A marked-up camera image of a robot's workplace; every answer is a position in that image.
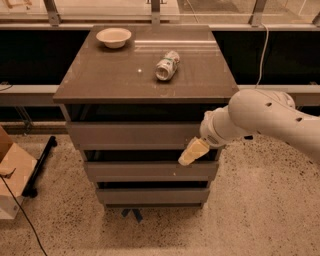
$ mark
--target cable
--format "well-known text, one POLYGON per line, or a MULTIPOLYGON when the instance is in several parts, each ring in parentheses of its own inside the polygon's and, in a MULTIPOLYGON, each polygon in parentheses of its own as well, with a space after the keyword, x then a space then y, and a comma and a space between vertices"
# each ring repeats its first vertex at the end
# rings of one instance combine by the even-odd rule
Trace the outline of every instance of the cable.
POLYGON ((13 84, 10 84, 7 88, 1 89, 0 92, 1 92, 1 91, 5 91, 5 90, 8 90, 8 89, 10 89, 12 86, 13 86, 13 84))
POLYGON ((259 79, 258 82, 256 83, 256 86, 254 87, 255 89, 257 88, 257 86, 259 85, 260 81, 261 81, 261 77, 262 77, 262 68, 263 68, 263 61, 264 61, 264 54, 266 53, 266 49, 267 49, 267 45, 268 45, 268 40, 269 40, 269 29, 263 24, 261 23, 262 26, 264 26, 264 28, 266 29, 266 40, 264 42, 264 47, 262 50, 262 55, 261 55, 261 59, 260 59, 260 67, 259 67, 259 79))
POLYGON ((6 181, 4 180, 4 178, 3 178, 1 175, 0 175, 0 178, 1 178, 2 181, 4 182, 4 185, 7 187, 7 189, 8 189, 9 192, 10 192, 10 194, 12 195, 14 201, 17 203, 17 205, 19 206, 19 208, 20 208, 21 211, 23 212, 24 216, 26 217, 27 221, 29 222, 29 224, 30 224, 30 226, 31 226, 31 228, 32 228, 32 230, 33 230, 36 238, 37 238, 38 244, 39 244, 39 246, 40 246, 43 254, 44 254, 45 256, 48 256, 47 253, 46 253, 46 251, 43 249, 43 247, 42 247, 42 245, 41 245, 41 242, 40 242, 40 239, 39 239, 39 237, 38 237, 38 234, 37 234, 35 228, 33 227, 31 221, 29 220, 27 214, 26 214, 25 211, 22 209, 21 205, 19 204, 18 200, 16 199, 16 197, 15 197, 14 194, 12 193, 11 189, 9 188, 9 186, 8 186, 8 184, 6 183, 6 181))
POLYGON ((199 20, 198 20, 198 18, 197 18, 197 16, 196 16, 196 12, 194 11, 191 3, 189 2, 189 0, 187 0, 187 2, 188 2, 189 6, 190 6, 190 8, 191 8, 191 11, 192 11, 192 13, 193 13, 194 18, 196 19, 197 23, 199 23, 199 20))

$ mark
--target drawer front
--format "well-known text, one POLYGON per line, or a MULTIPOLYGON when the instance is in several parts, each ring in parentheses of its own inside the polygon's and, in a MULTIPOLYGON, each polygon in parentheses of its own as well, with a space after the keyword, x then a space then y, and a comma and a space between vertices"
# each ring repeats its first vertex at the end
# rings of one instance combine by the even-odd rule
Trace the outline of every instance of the drawer front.
POLYGON ((202 204, 209 189, 97 189, 96 193, 106 205, 202 204))
POLYGON ((218 170, 218 162, 194 163, 181 166, 178 162, 86 162, 85 171, 93 182, 118 181, 211 181, 218 170))
POLYGON ((199 135, 199 123, 68 123, 77 149, 184 149, 199 135))

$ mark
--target bowl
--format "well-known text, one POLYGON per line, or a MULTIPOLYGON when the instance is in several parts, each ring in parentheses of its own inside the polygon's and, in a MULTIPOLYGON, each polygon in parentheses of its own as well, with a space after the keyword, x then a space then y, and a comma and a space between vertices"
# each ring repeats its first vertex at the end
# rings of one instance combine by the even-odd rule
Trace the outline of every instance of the bowl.
POLYGON ((112 49, 123 47, 130 37, 131 32, 124 28, 107 28, 97 34, 97 39, 112 49))

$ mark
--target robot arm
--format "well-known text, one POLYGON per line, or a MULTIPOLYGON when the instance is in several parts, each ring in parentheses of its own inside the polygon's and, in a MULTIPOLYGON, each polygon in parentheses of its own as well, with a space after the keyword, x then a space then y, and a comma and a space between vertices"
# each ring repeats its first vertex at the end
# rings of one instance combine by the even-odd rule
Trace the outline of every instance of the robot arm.
POLYGON ((220 147, 233 139, 263 134, 285 141, 320 164, 320 118, 295 109, 284 92, 256 89, 236 93, 224 108, 205 113, 201 138, 194 138, 179 158, 188 165, 206 154, 210 146, 220 147))

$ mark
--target terrazzo floor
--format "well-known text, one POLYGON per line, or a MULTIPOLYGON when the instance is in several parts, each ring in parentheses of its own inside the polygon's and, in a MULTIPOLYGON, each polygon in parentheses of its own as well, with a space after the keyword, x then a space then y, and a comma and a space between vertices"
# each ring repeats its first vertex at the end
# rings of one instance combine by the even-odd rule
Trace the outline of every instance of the terrazzo floor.
MULTIPOLYGON (((11 135, 38 158, 49 135, 11 135)), ((320 166, 264 136, 226 146, 203 209, 104 211, 68 135, 56 135, 23 208, 48 255, 320 255, 320 166)), ((21 212, 0 220, 0 255, 43 255, 21 212)))

